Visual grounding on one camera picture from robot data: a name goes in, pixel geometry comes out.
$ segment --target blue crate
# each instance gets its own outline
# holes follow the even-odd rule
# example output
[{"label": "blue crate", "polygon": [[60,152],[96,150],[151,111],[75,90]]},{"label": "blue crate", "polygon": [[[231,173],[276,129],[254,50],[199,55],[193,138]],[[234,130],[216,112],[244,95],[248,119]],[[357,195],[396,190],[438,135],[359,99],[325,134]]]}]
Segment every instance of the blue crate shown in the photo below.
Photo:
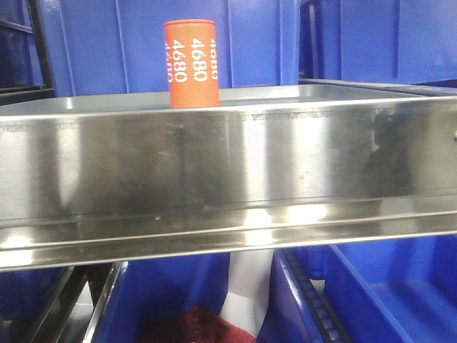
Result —
[{"label": "blue crate", "polygon": [[16,320],[36,316],[63,270],[51,268],[0,273],[0,317]]},{"label": "blue crate", "polygon": [[457,238],[331,246],[325,295],[354,343],[457,342]]},{"label": "blue crate", "polygon": [[0,88],[43,84],[26,0],[0,0]]},{"label": "blue crate", "polygon": [[297,84],[299,0],[39,0],[59,96],[167,91],[164,23],[216,22],[220,87]]},{"label": "blue crate", "polygon": [[[202,305],[219,313],[225,300],[229,254],[129,262],[119,276],[95,342],[133,343],[148,319]],[[323,343],[282,252],[273,257],[270,301],[258,342]]]},{"label": "blue crate", "polygon": [[406,84],[457,79],[454,0],[313,0],[301,16],[303,77]]}]

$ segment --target red object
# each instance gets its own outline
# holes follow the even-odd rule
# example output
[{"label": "red object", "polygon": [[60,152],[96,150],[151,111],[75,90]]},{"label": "red object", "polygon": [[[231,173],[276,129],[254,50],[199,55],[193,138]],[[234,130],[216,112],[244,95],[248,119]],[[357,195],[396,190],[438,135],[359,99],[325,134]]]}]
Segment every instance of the red object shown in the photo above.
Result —
[{"label": "red object", "polygon": [[219,106],[216,24],[205,19],[165,23],[171,107]]},{"label": "red object", "polygon": [[255,343],[256,338],[204,307],[148,322],[139,343]]}]

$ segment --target red fabric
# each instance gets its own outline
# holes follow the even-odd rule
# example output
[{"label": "red fabric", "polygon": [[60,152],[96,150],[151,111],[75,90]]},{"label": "red fabric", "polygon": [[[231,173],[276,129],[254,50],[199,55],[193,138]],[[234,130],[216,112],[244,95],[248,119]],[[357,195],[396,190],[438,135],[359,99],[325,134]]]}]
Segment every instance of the red fabric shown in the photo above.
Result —
[{"label": "red fabric", "polygon": [[139,343],[255,343],[256,338],[205,309],[150,321]]}]

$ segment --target orange cylinder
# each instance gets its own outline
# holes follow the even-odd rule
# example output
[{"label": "orange cylinder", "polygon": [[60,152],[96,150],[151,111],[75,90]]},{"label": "orange cylinder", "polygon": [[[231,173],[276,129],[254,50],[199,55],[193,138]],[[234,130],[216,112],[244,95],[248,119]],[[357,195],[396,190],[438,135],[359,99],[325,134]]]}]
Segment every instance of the orange cylinder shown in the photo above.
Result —
[{"label": "orange cylinder", "polygon": [[216,23],[169,21],[165,37],[171,107],[219,106]]}]

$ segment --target reflective metal surface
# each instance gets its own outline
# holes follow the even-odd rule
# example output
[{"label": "reflective metal surface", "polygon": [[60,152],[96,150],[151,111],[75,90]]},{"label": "reflective metal surface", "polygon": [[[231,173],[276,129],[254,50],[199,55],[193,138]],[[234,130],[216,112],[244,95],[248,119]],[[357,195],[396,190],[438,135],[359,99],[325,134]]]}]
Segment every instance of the reflective metal surface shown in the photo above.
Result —
[{"label": "reflective metal surface", "polygon": [[221,95],[212,109],[164,109],[167,94],[1,107],[0,267],[455,230],[456,98]]},{"label": "reflective metal surface", "polygon": [[123,271],[125,271],[126,268],[127,262],[112,264],[108,276],[106,278],[103,290],[101,291],[100,298],[94,308],[94,313],[92,314],[91,321],[87,326],[87,330],[82,340],[82,343],[94,342],[96,330],[100,324],[101,318],[103,318],[104,312],[106,310],[106,305],[109,303],[117,279],[119,275]]}]

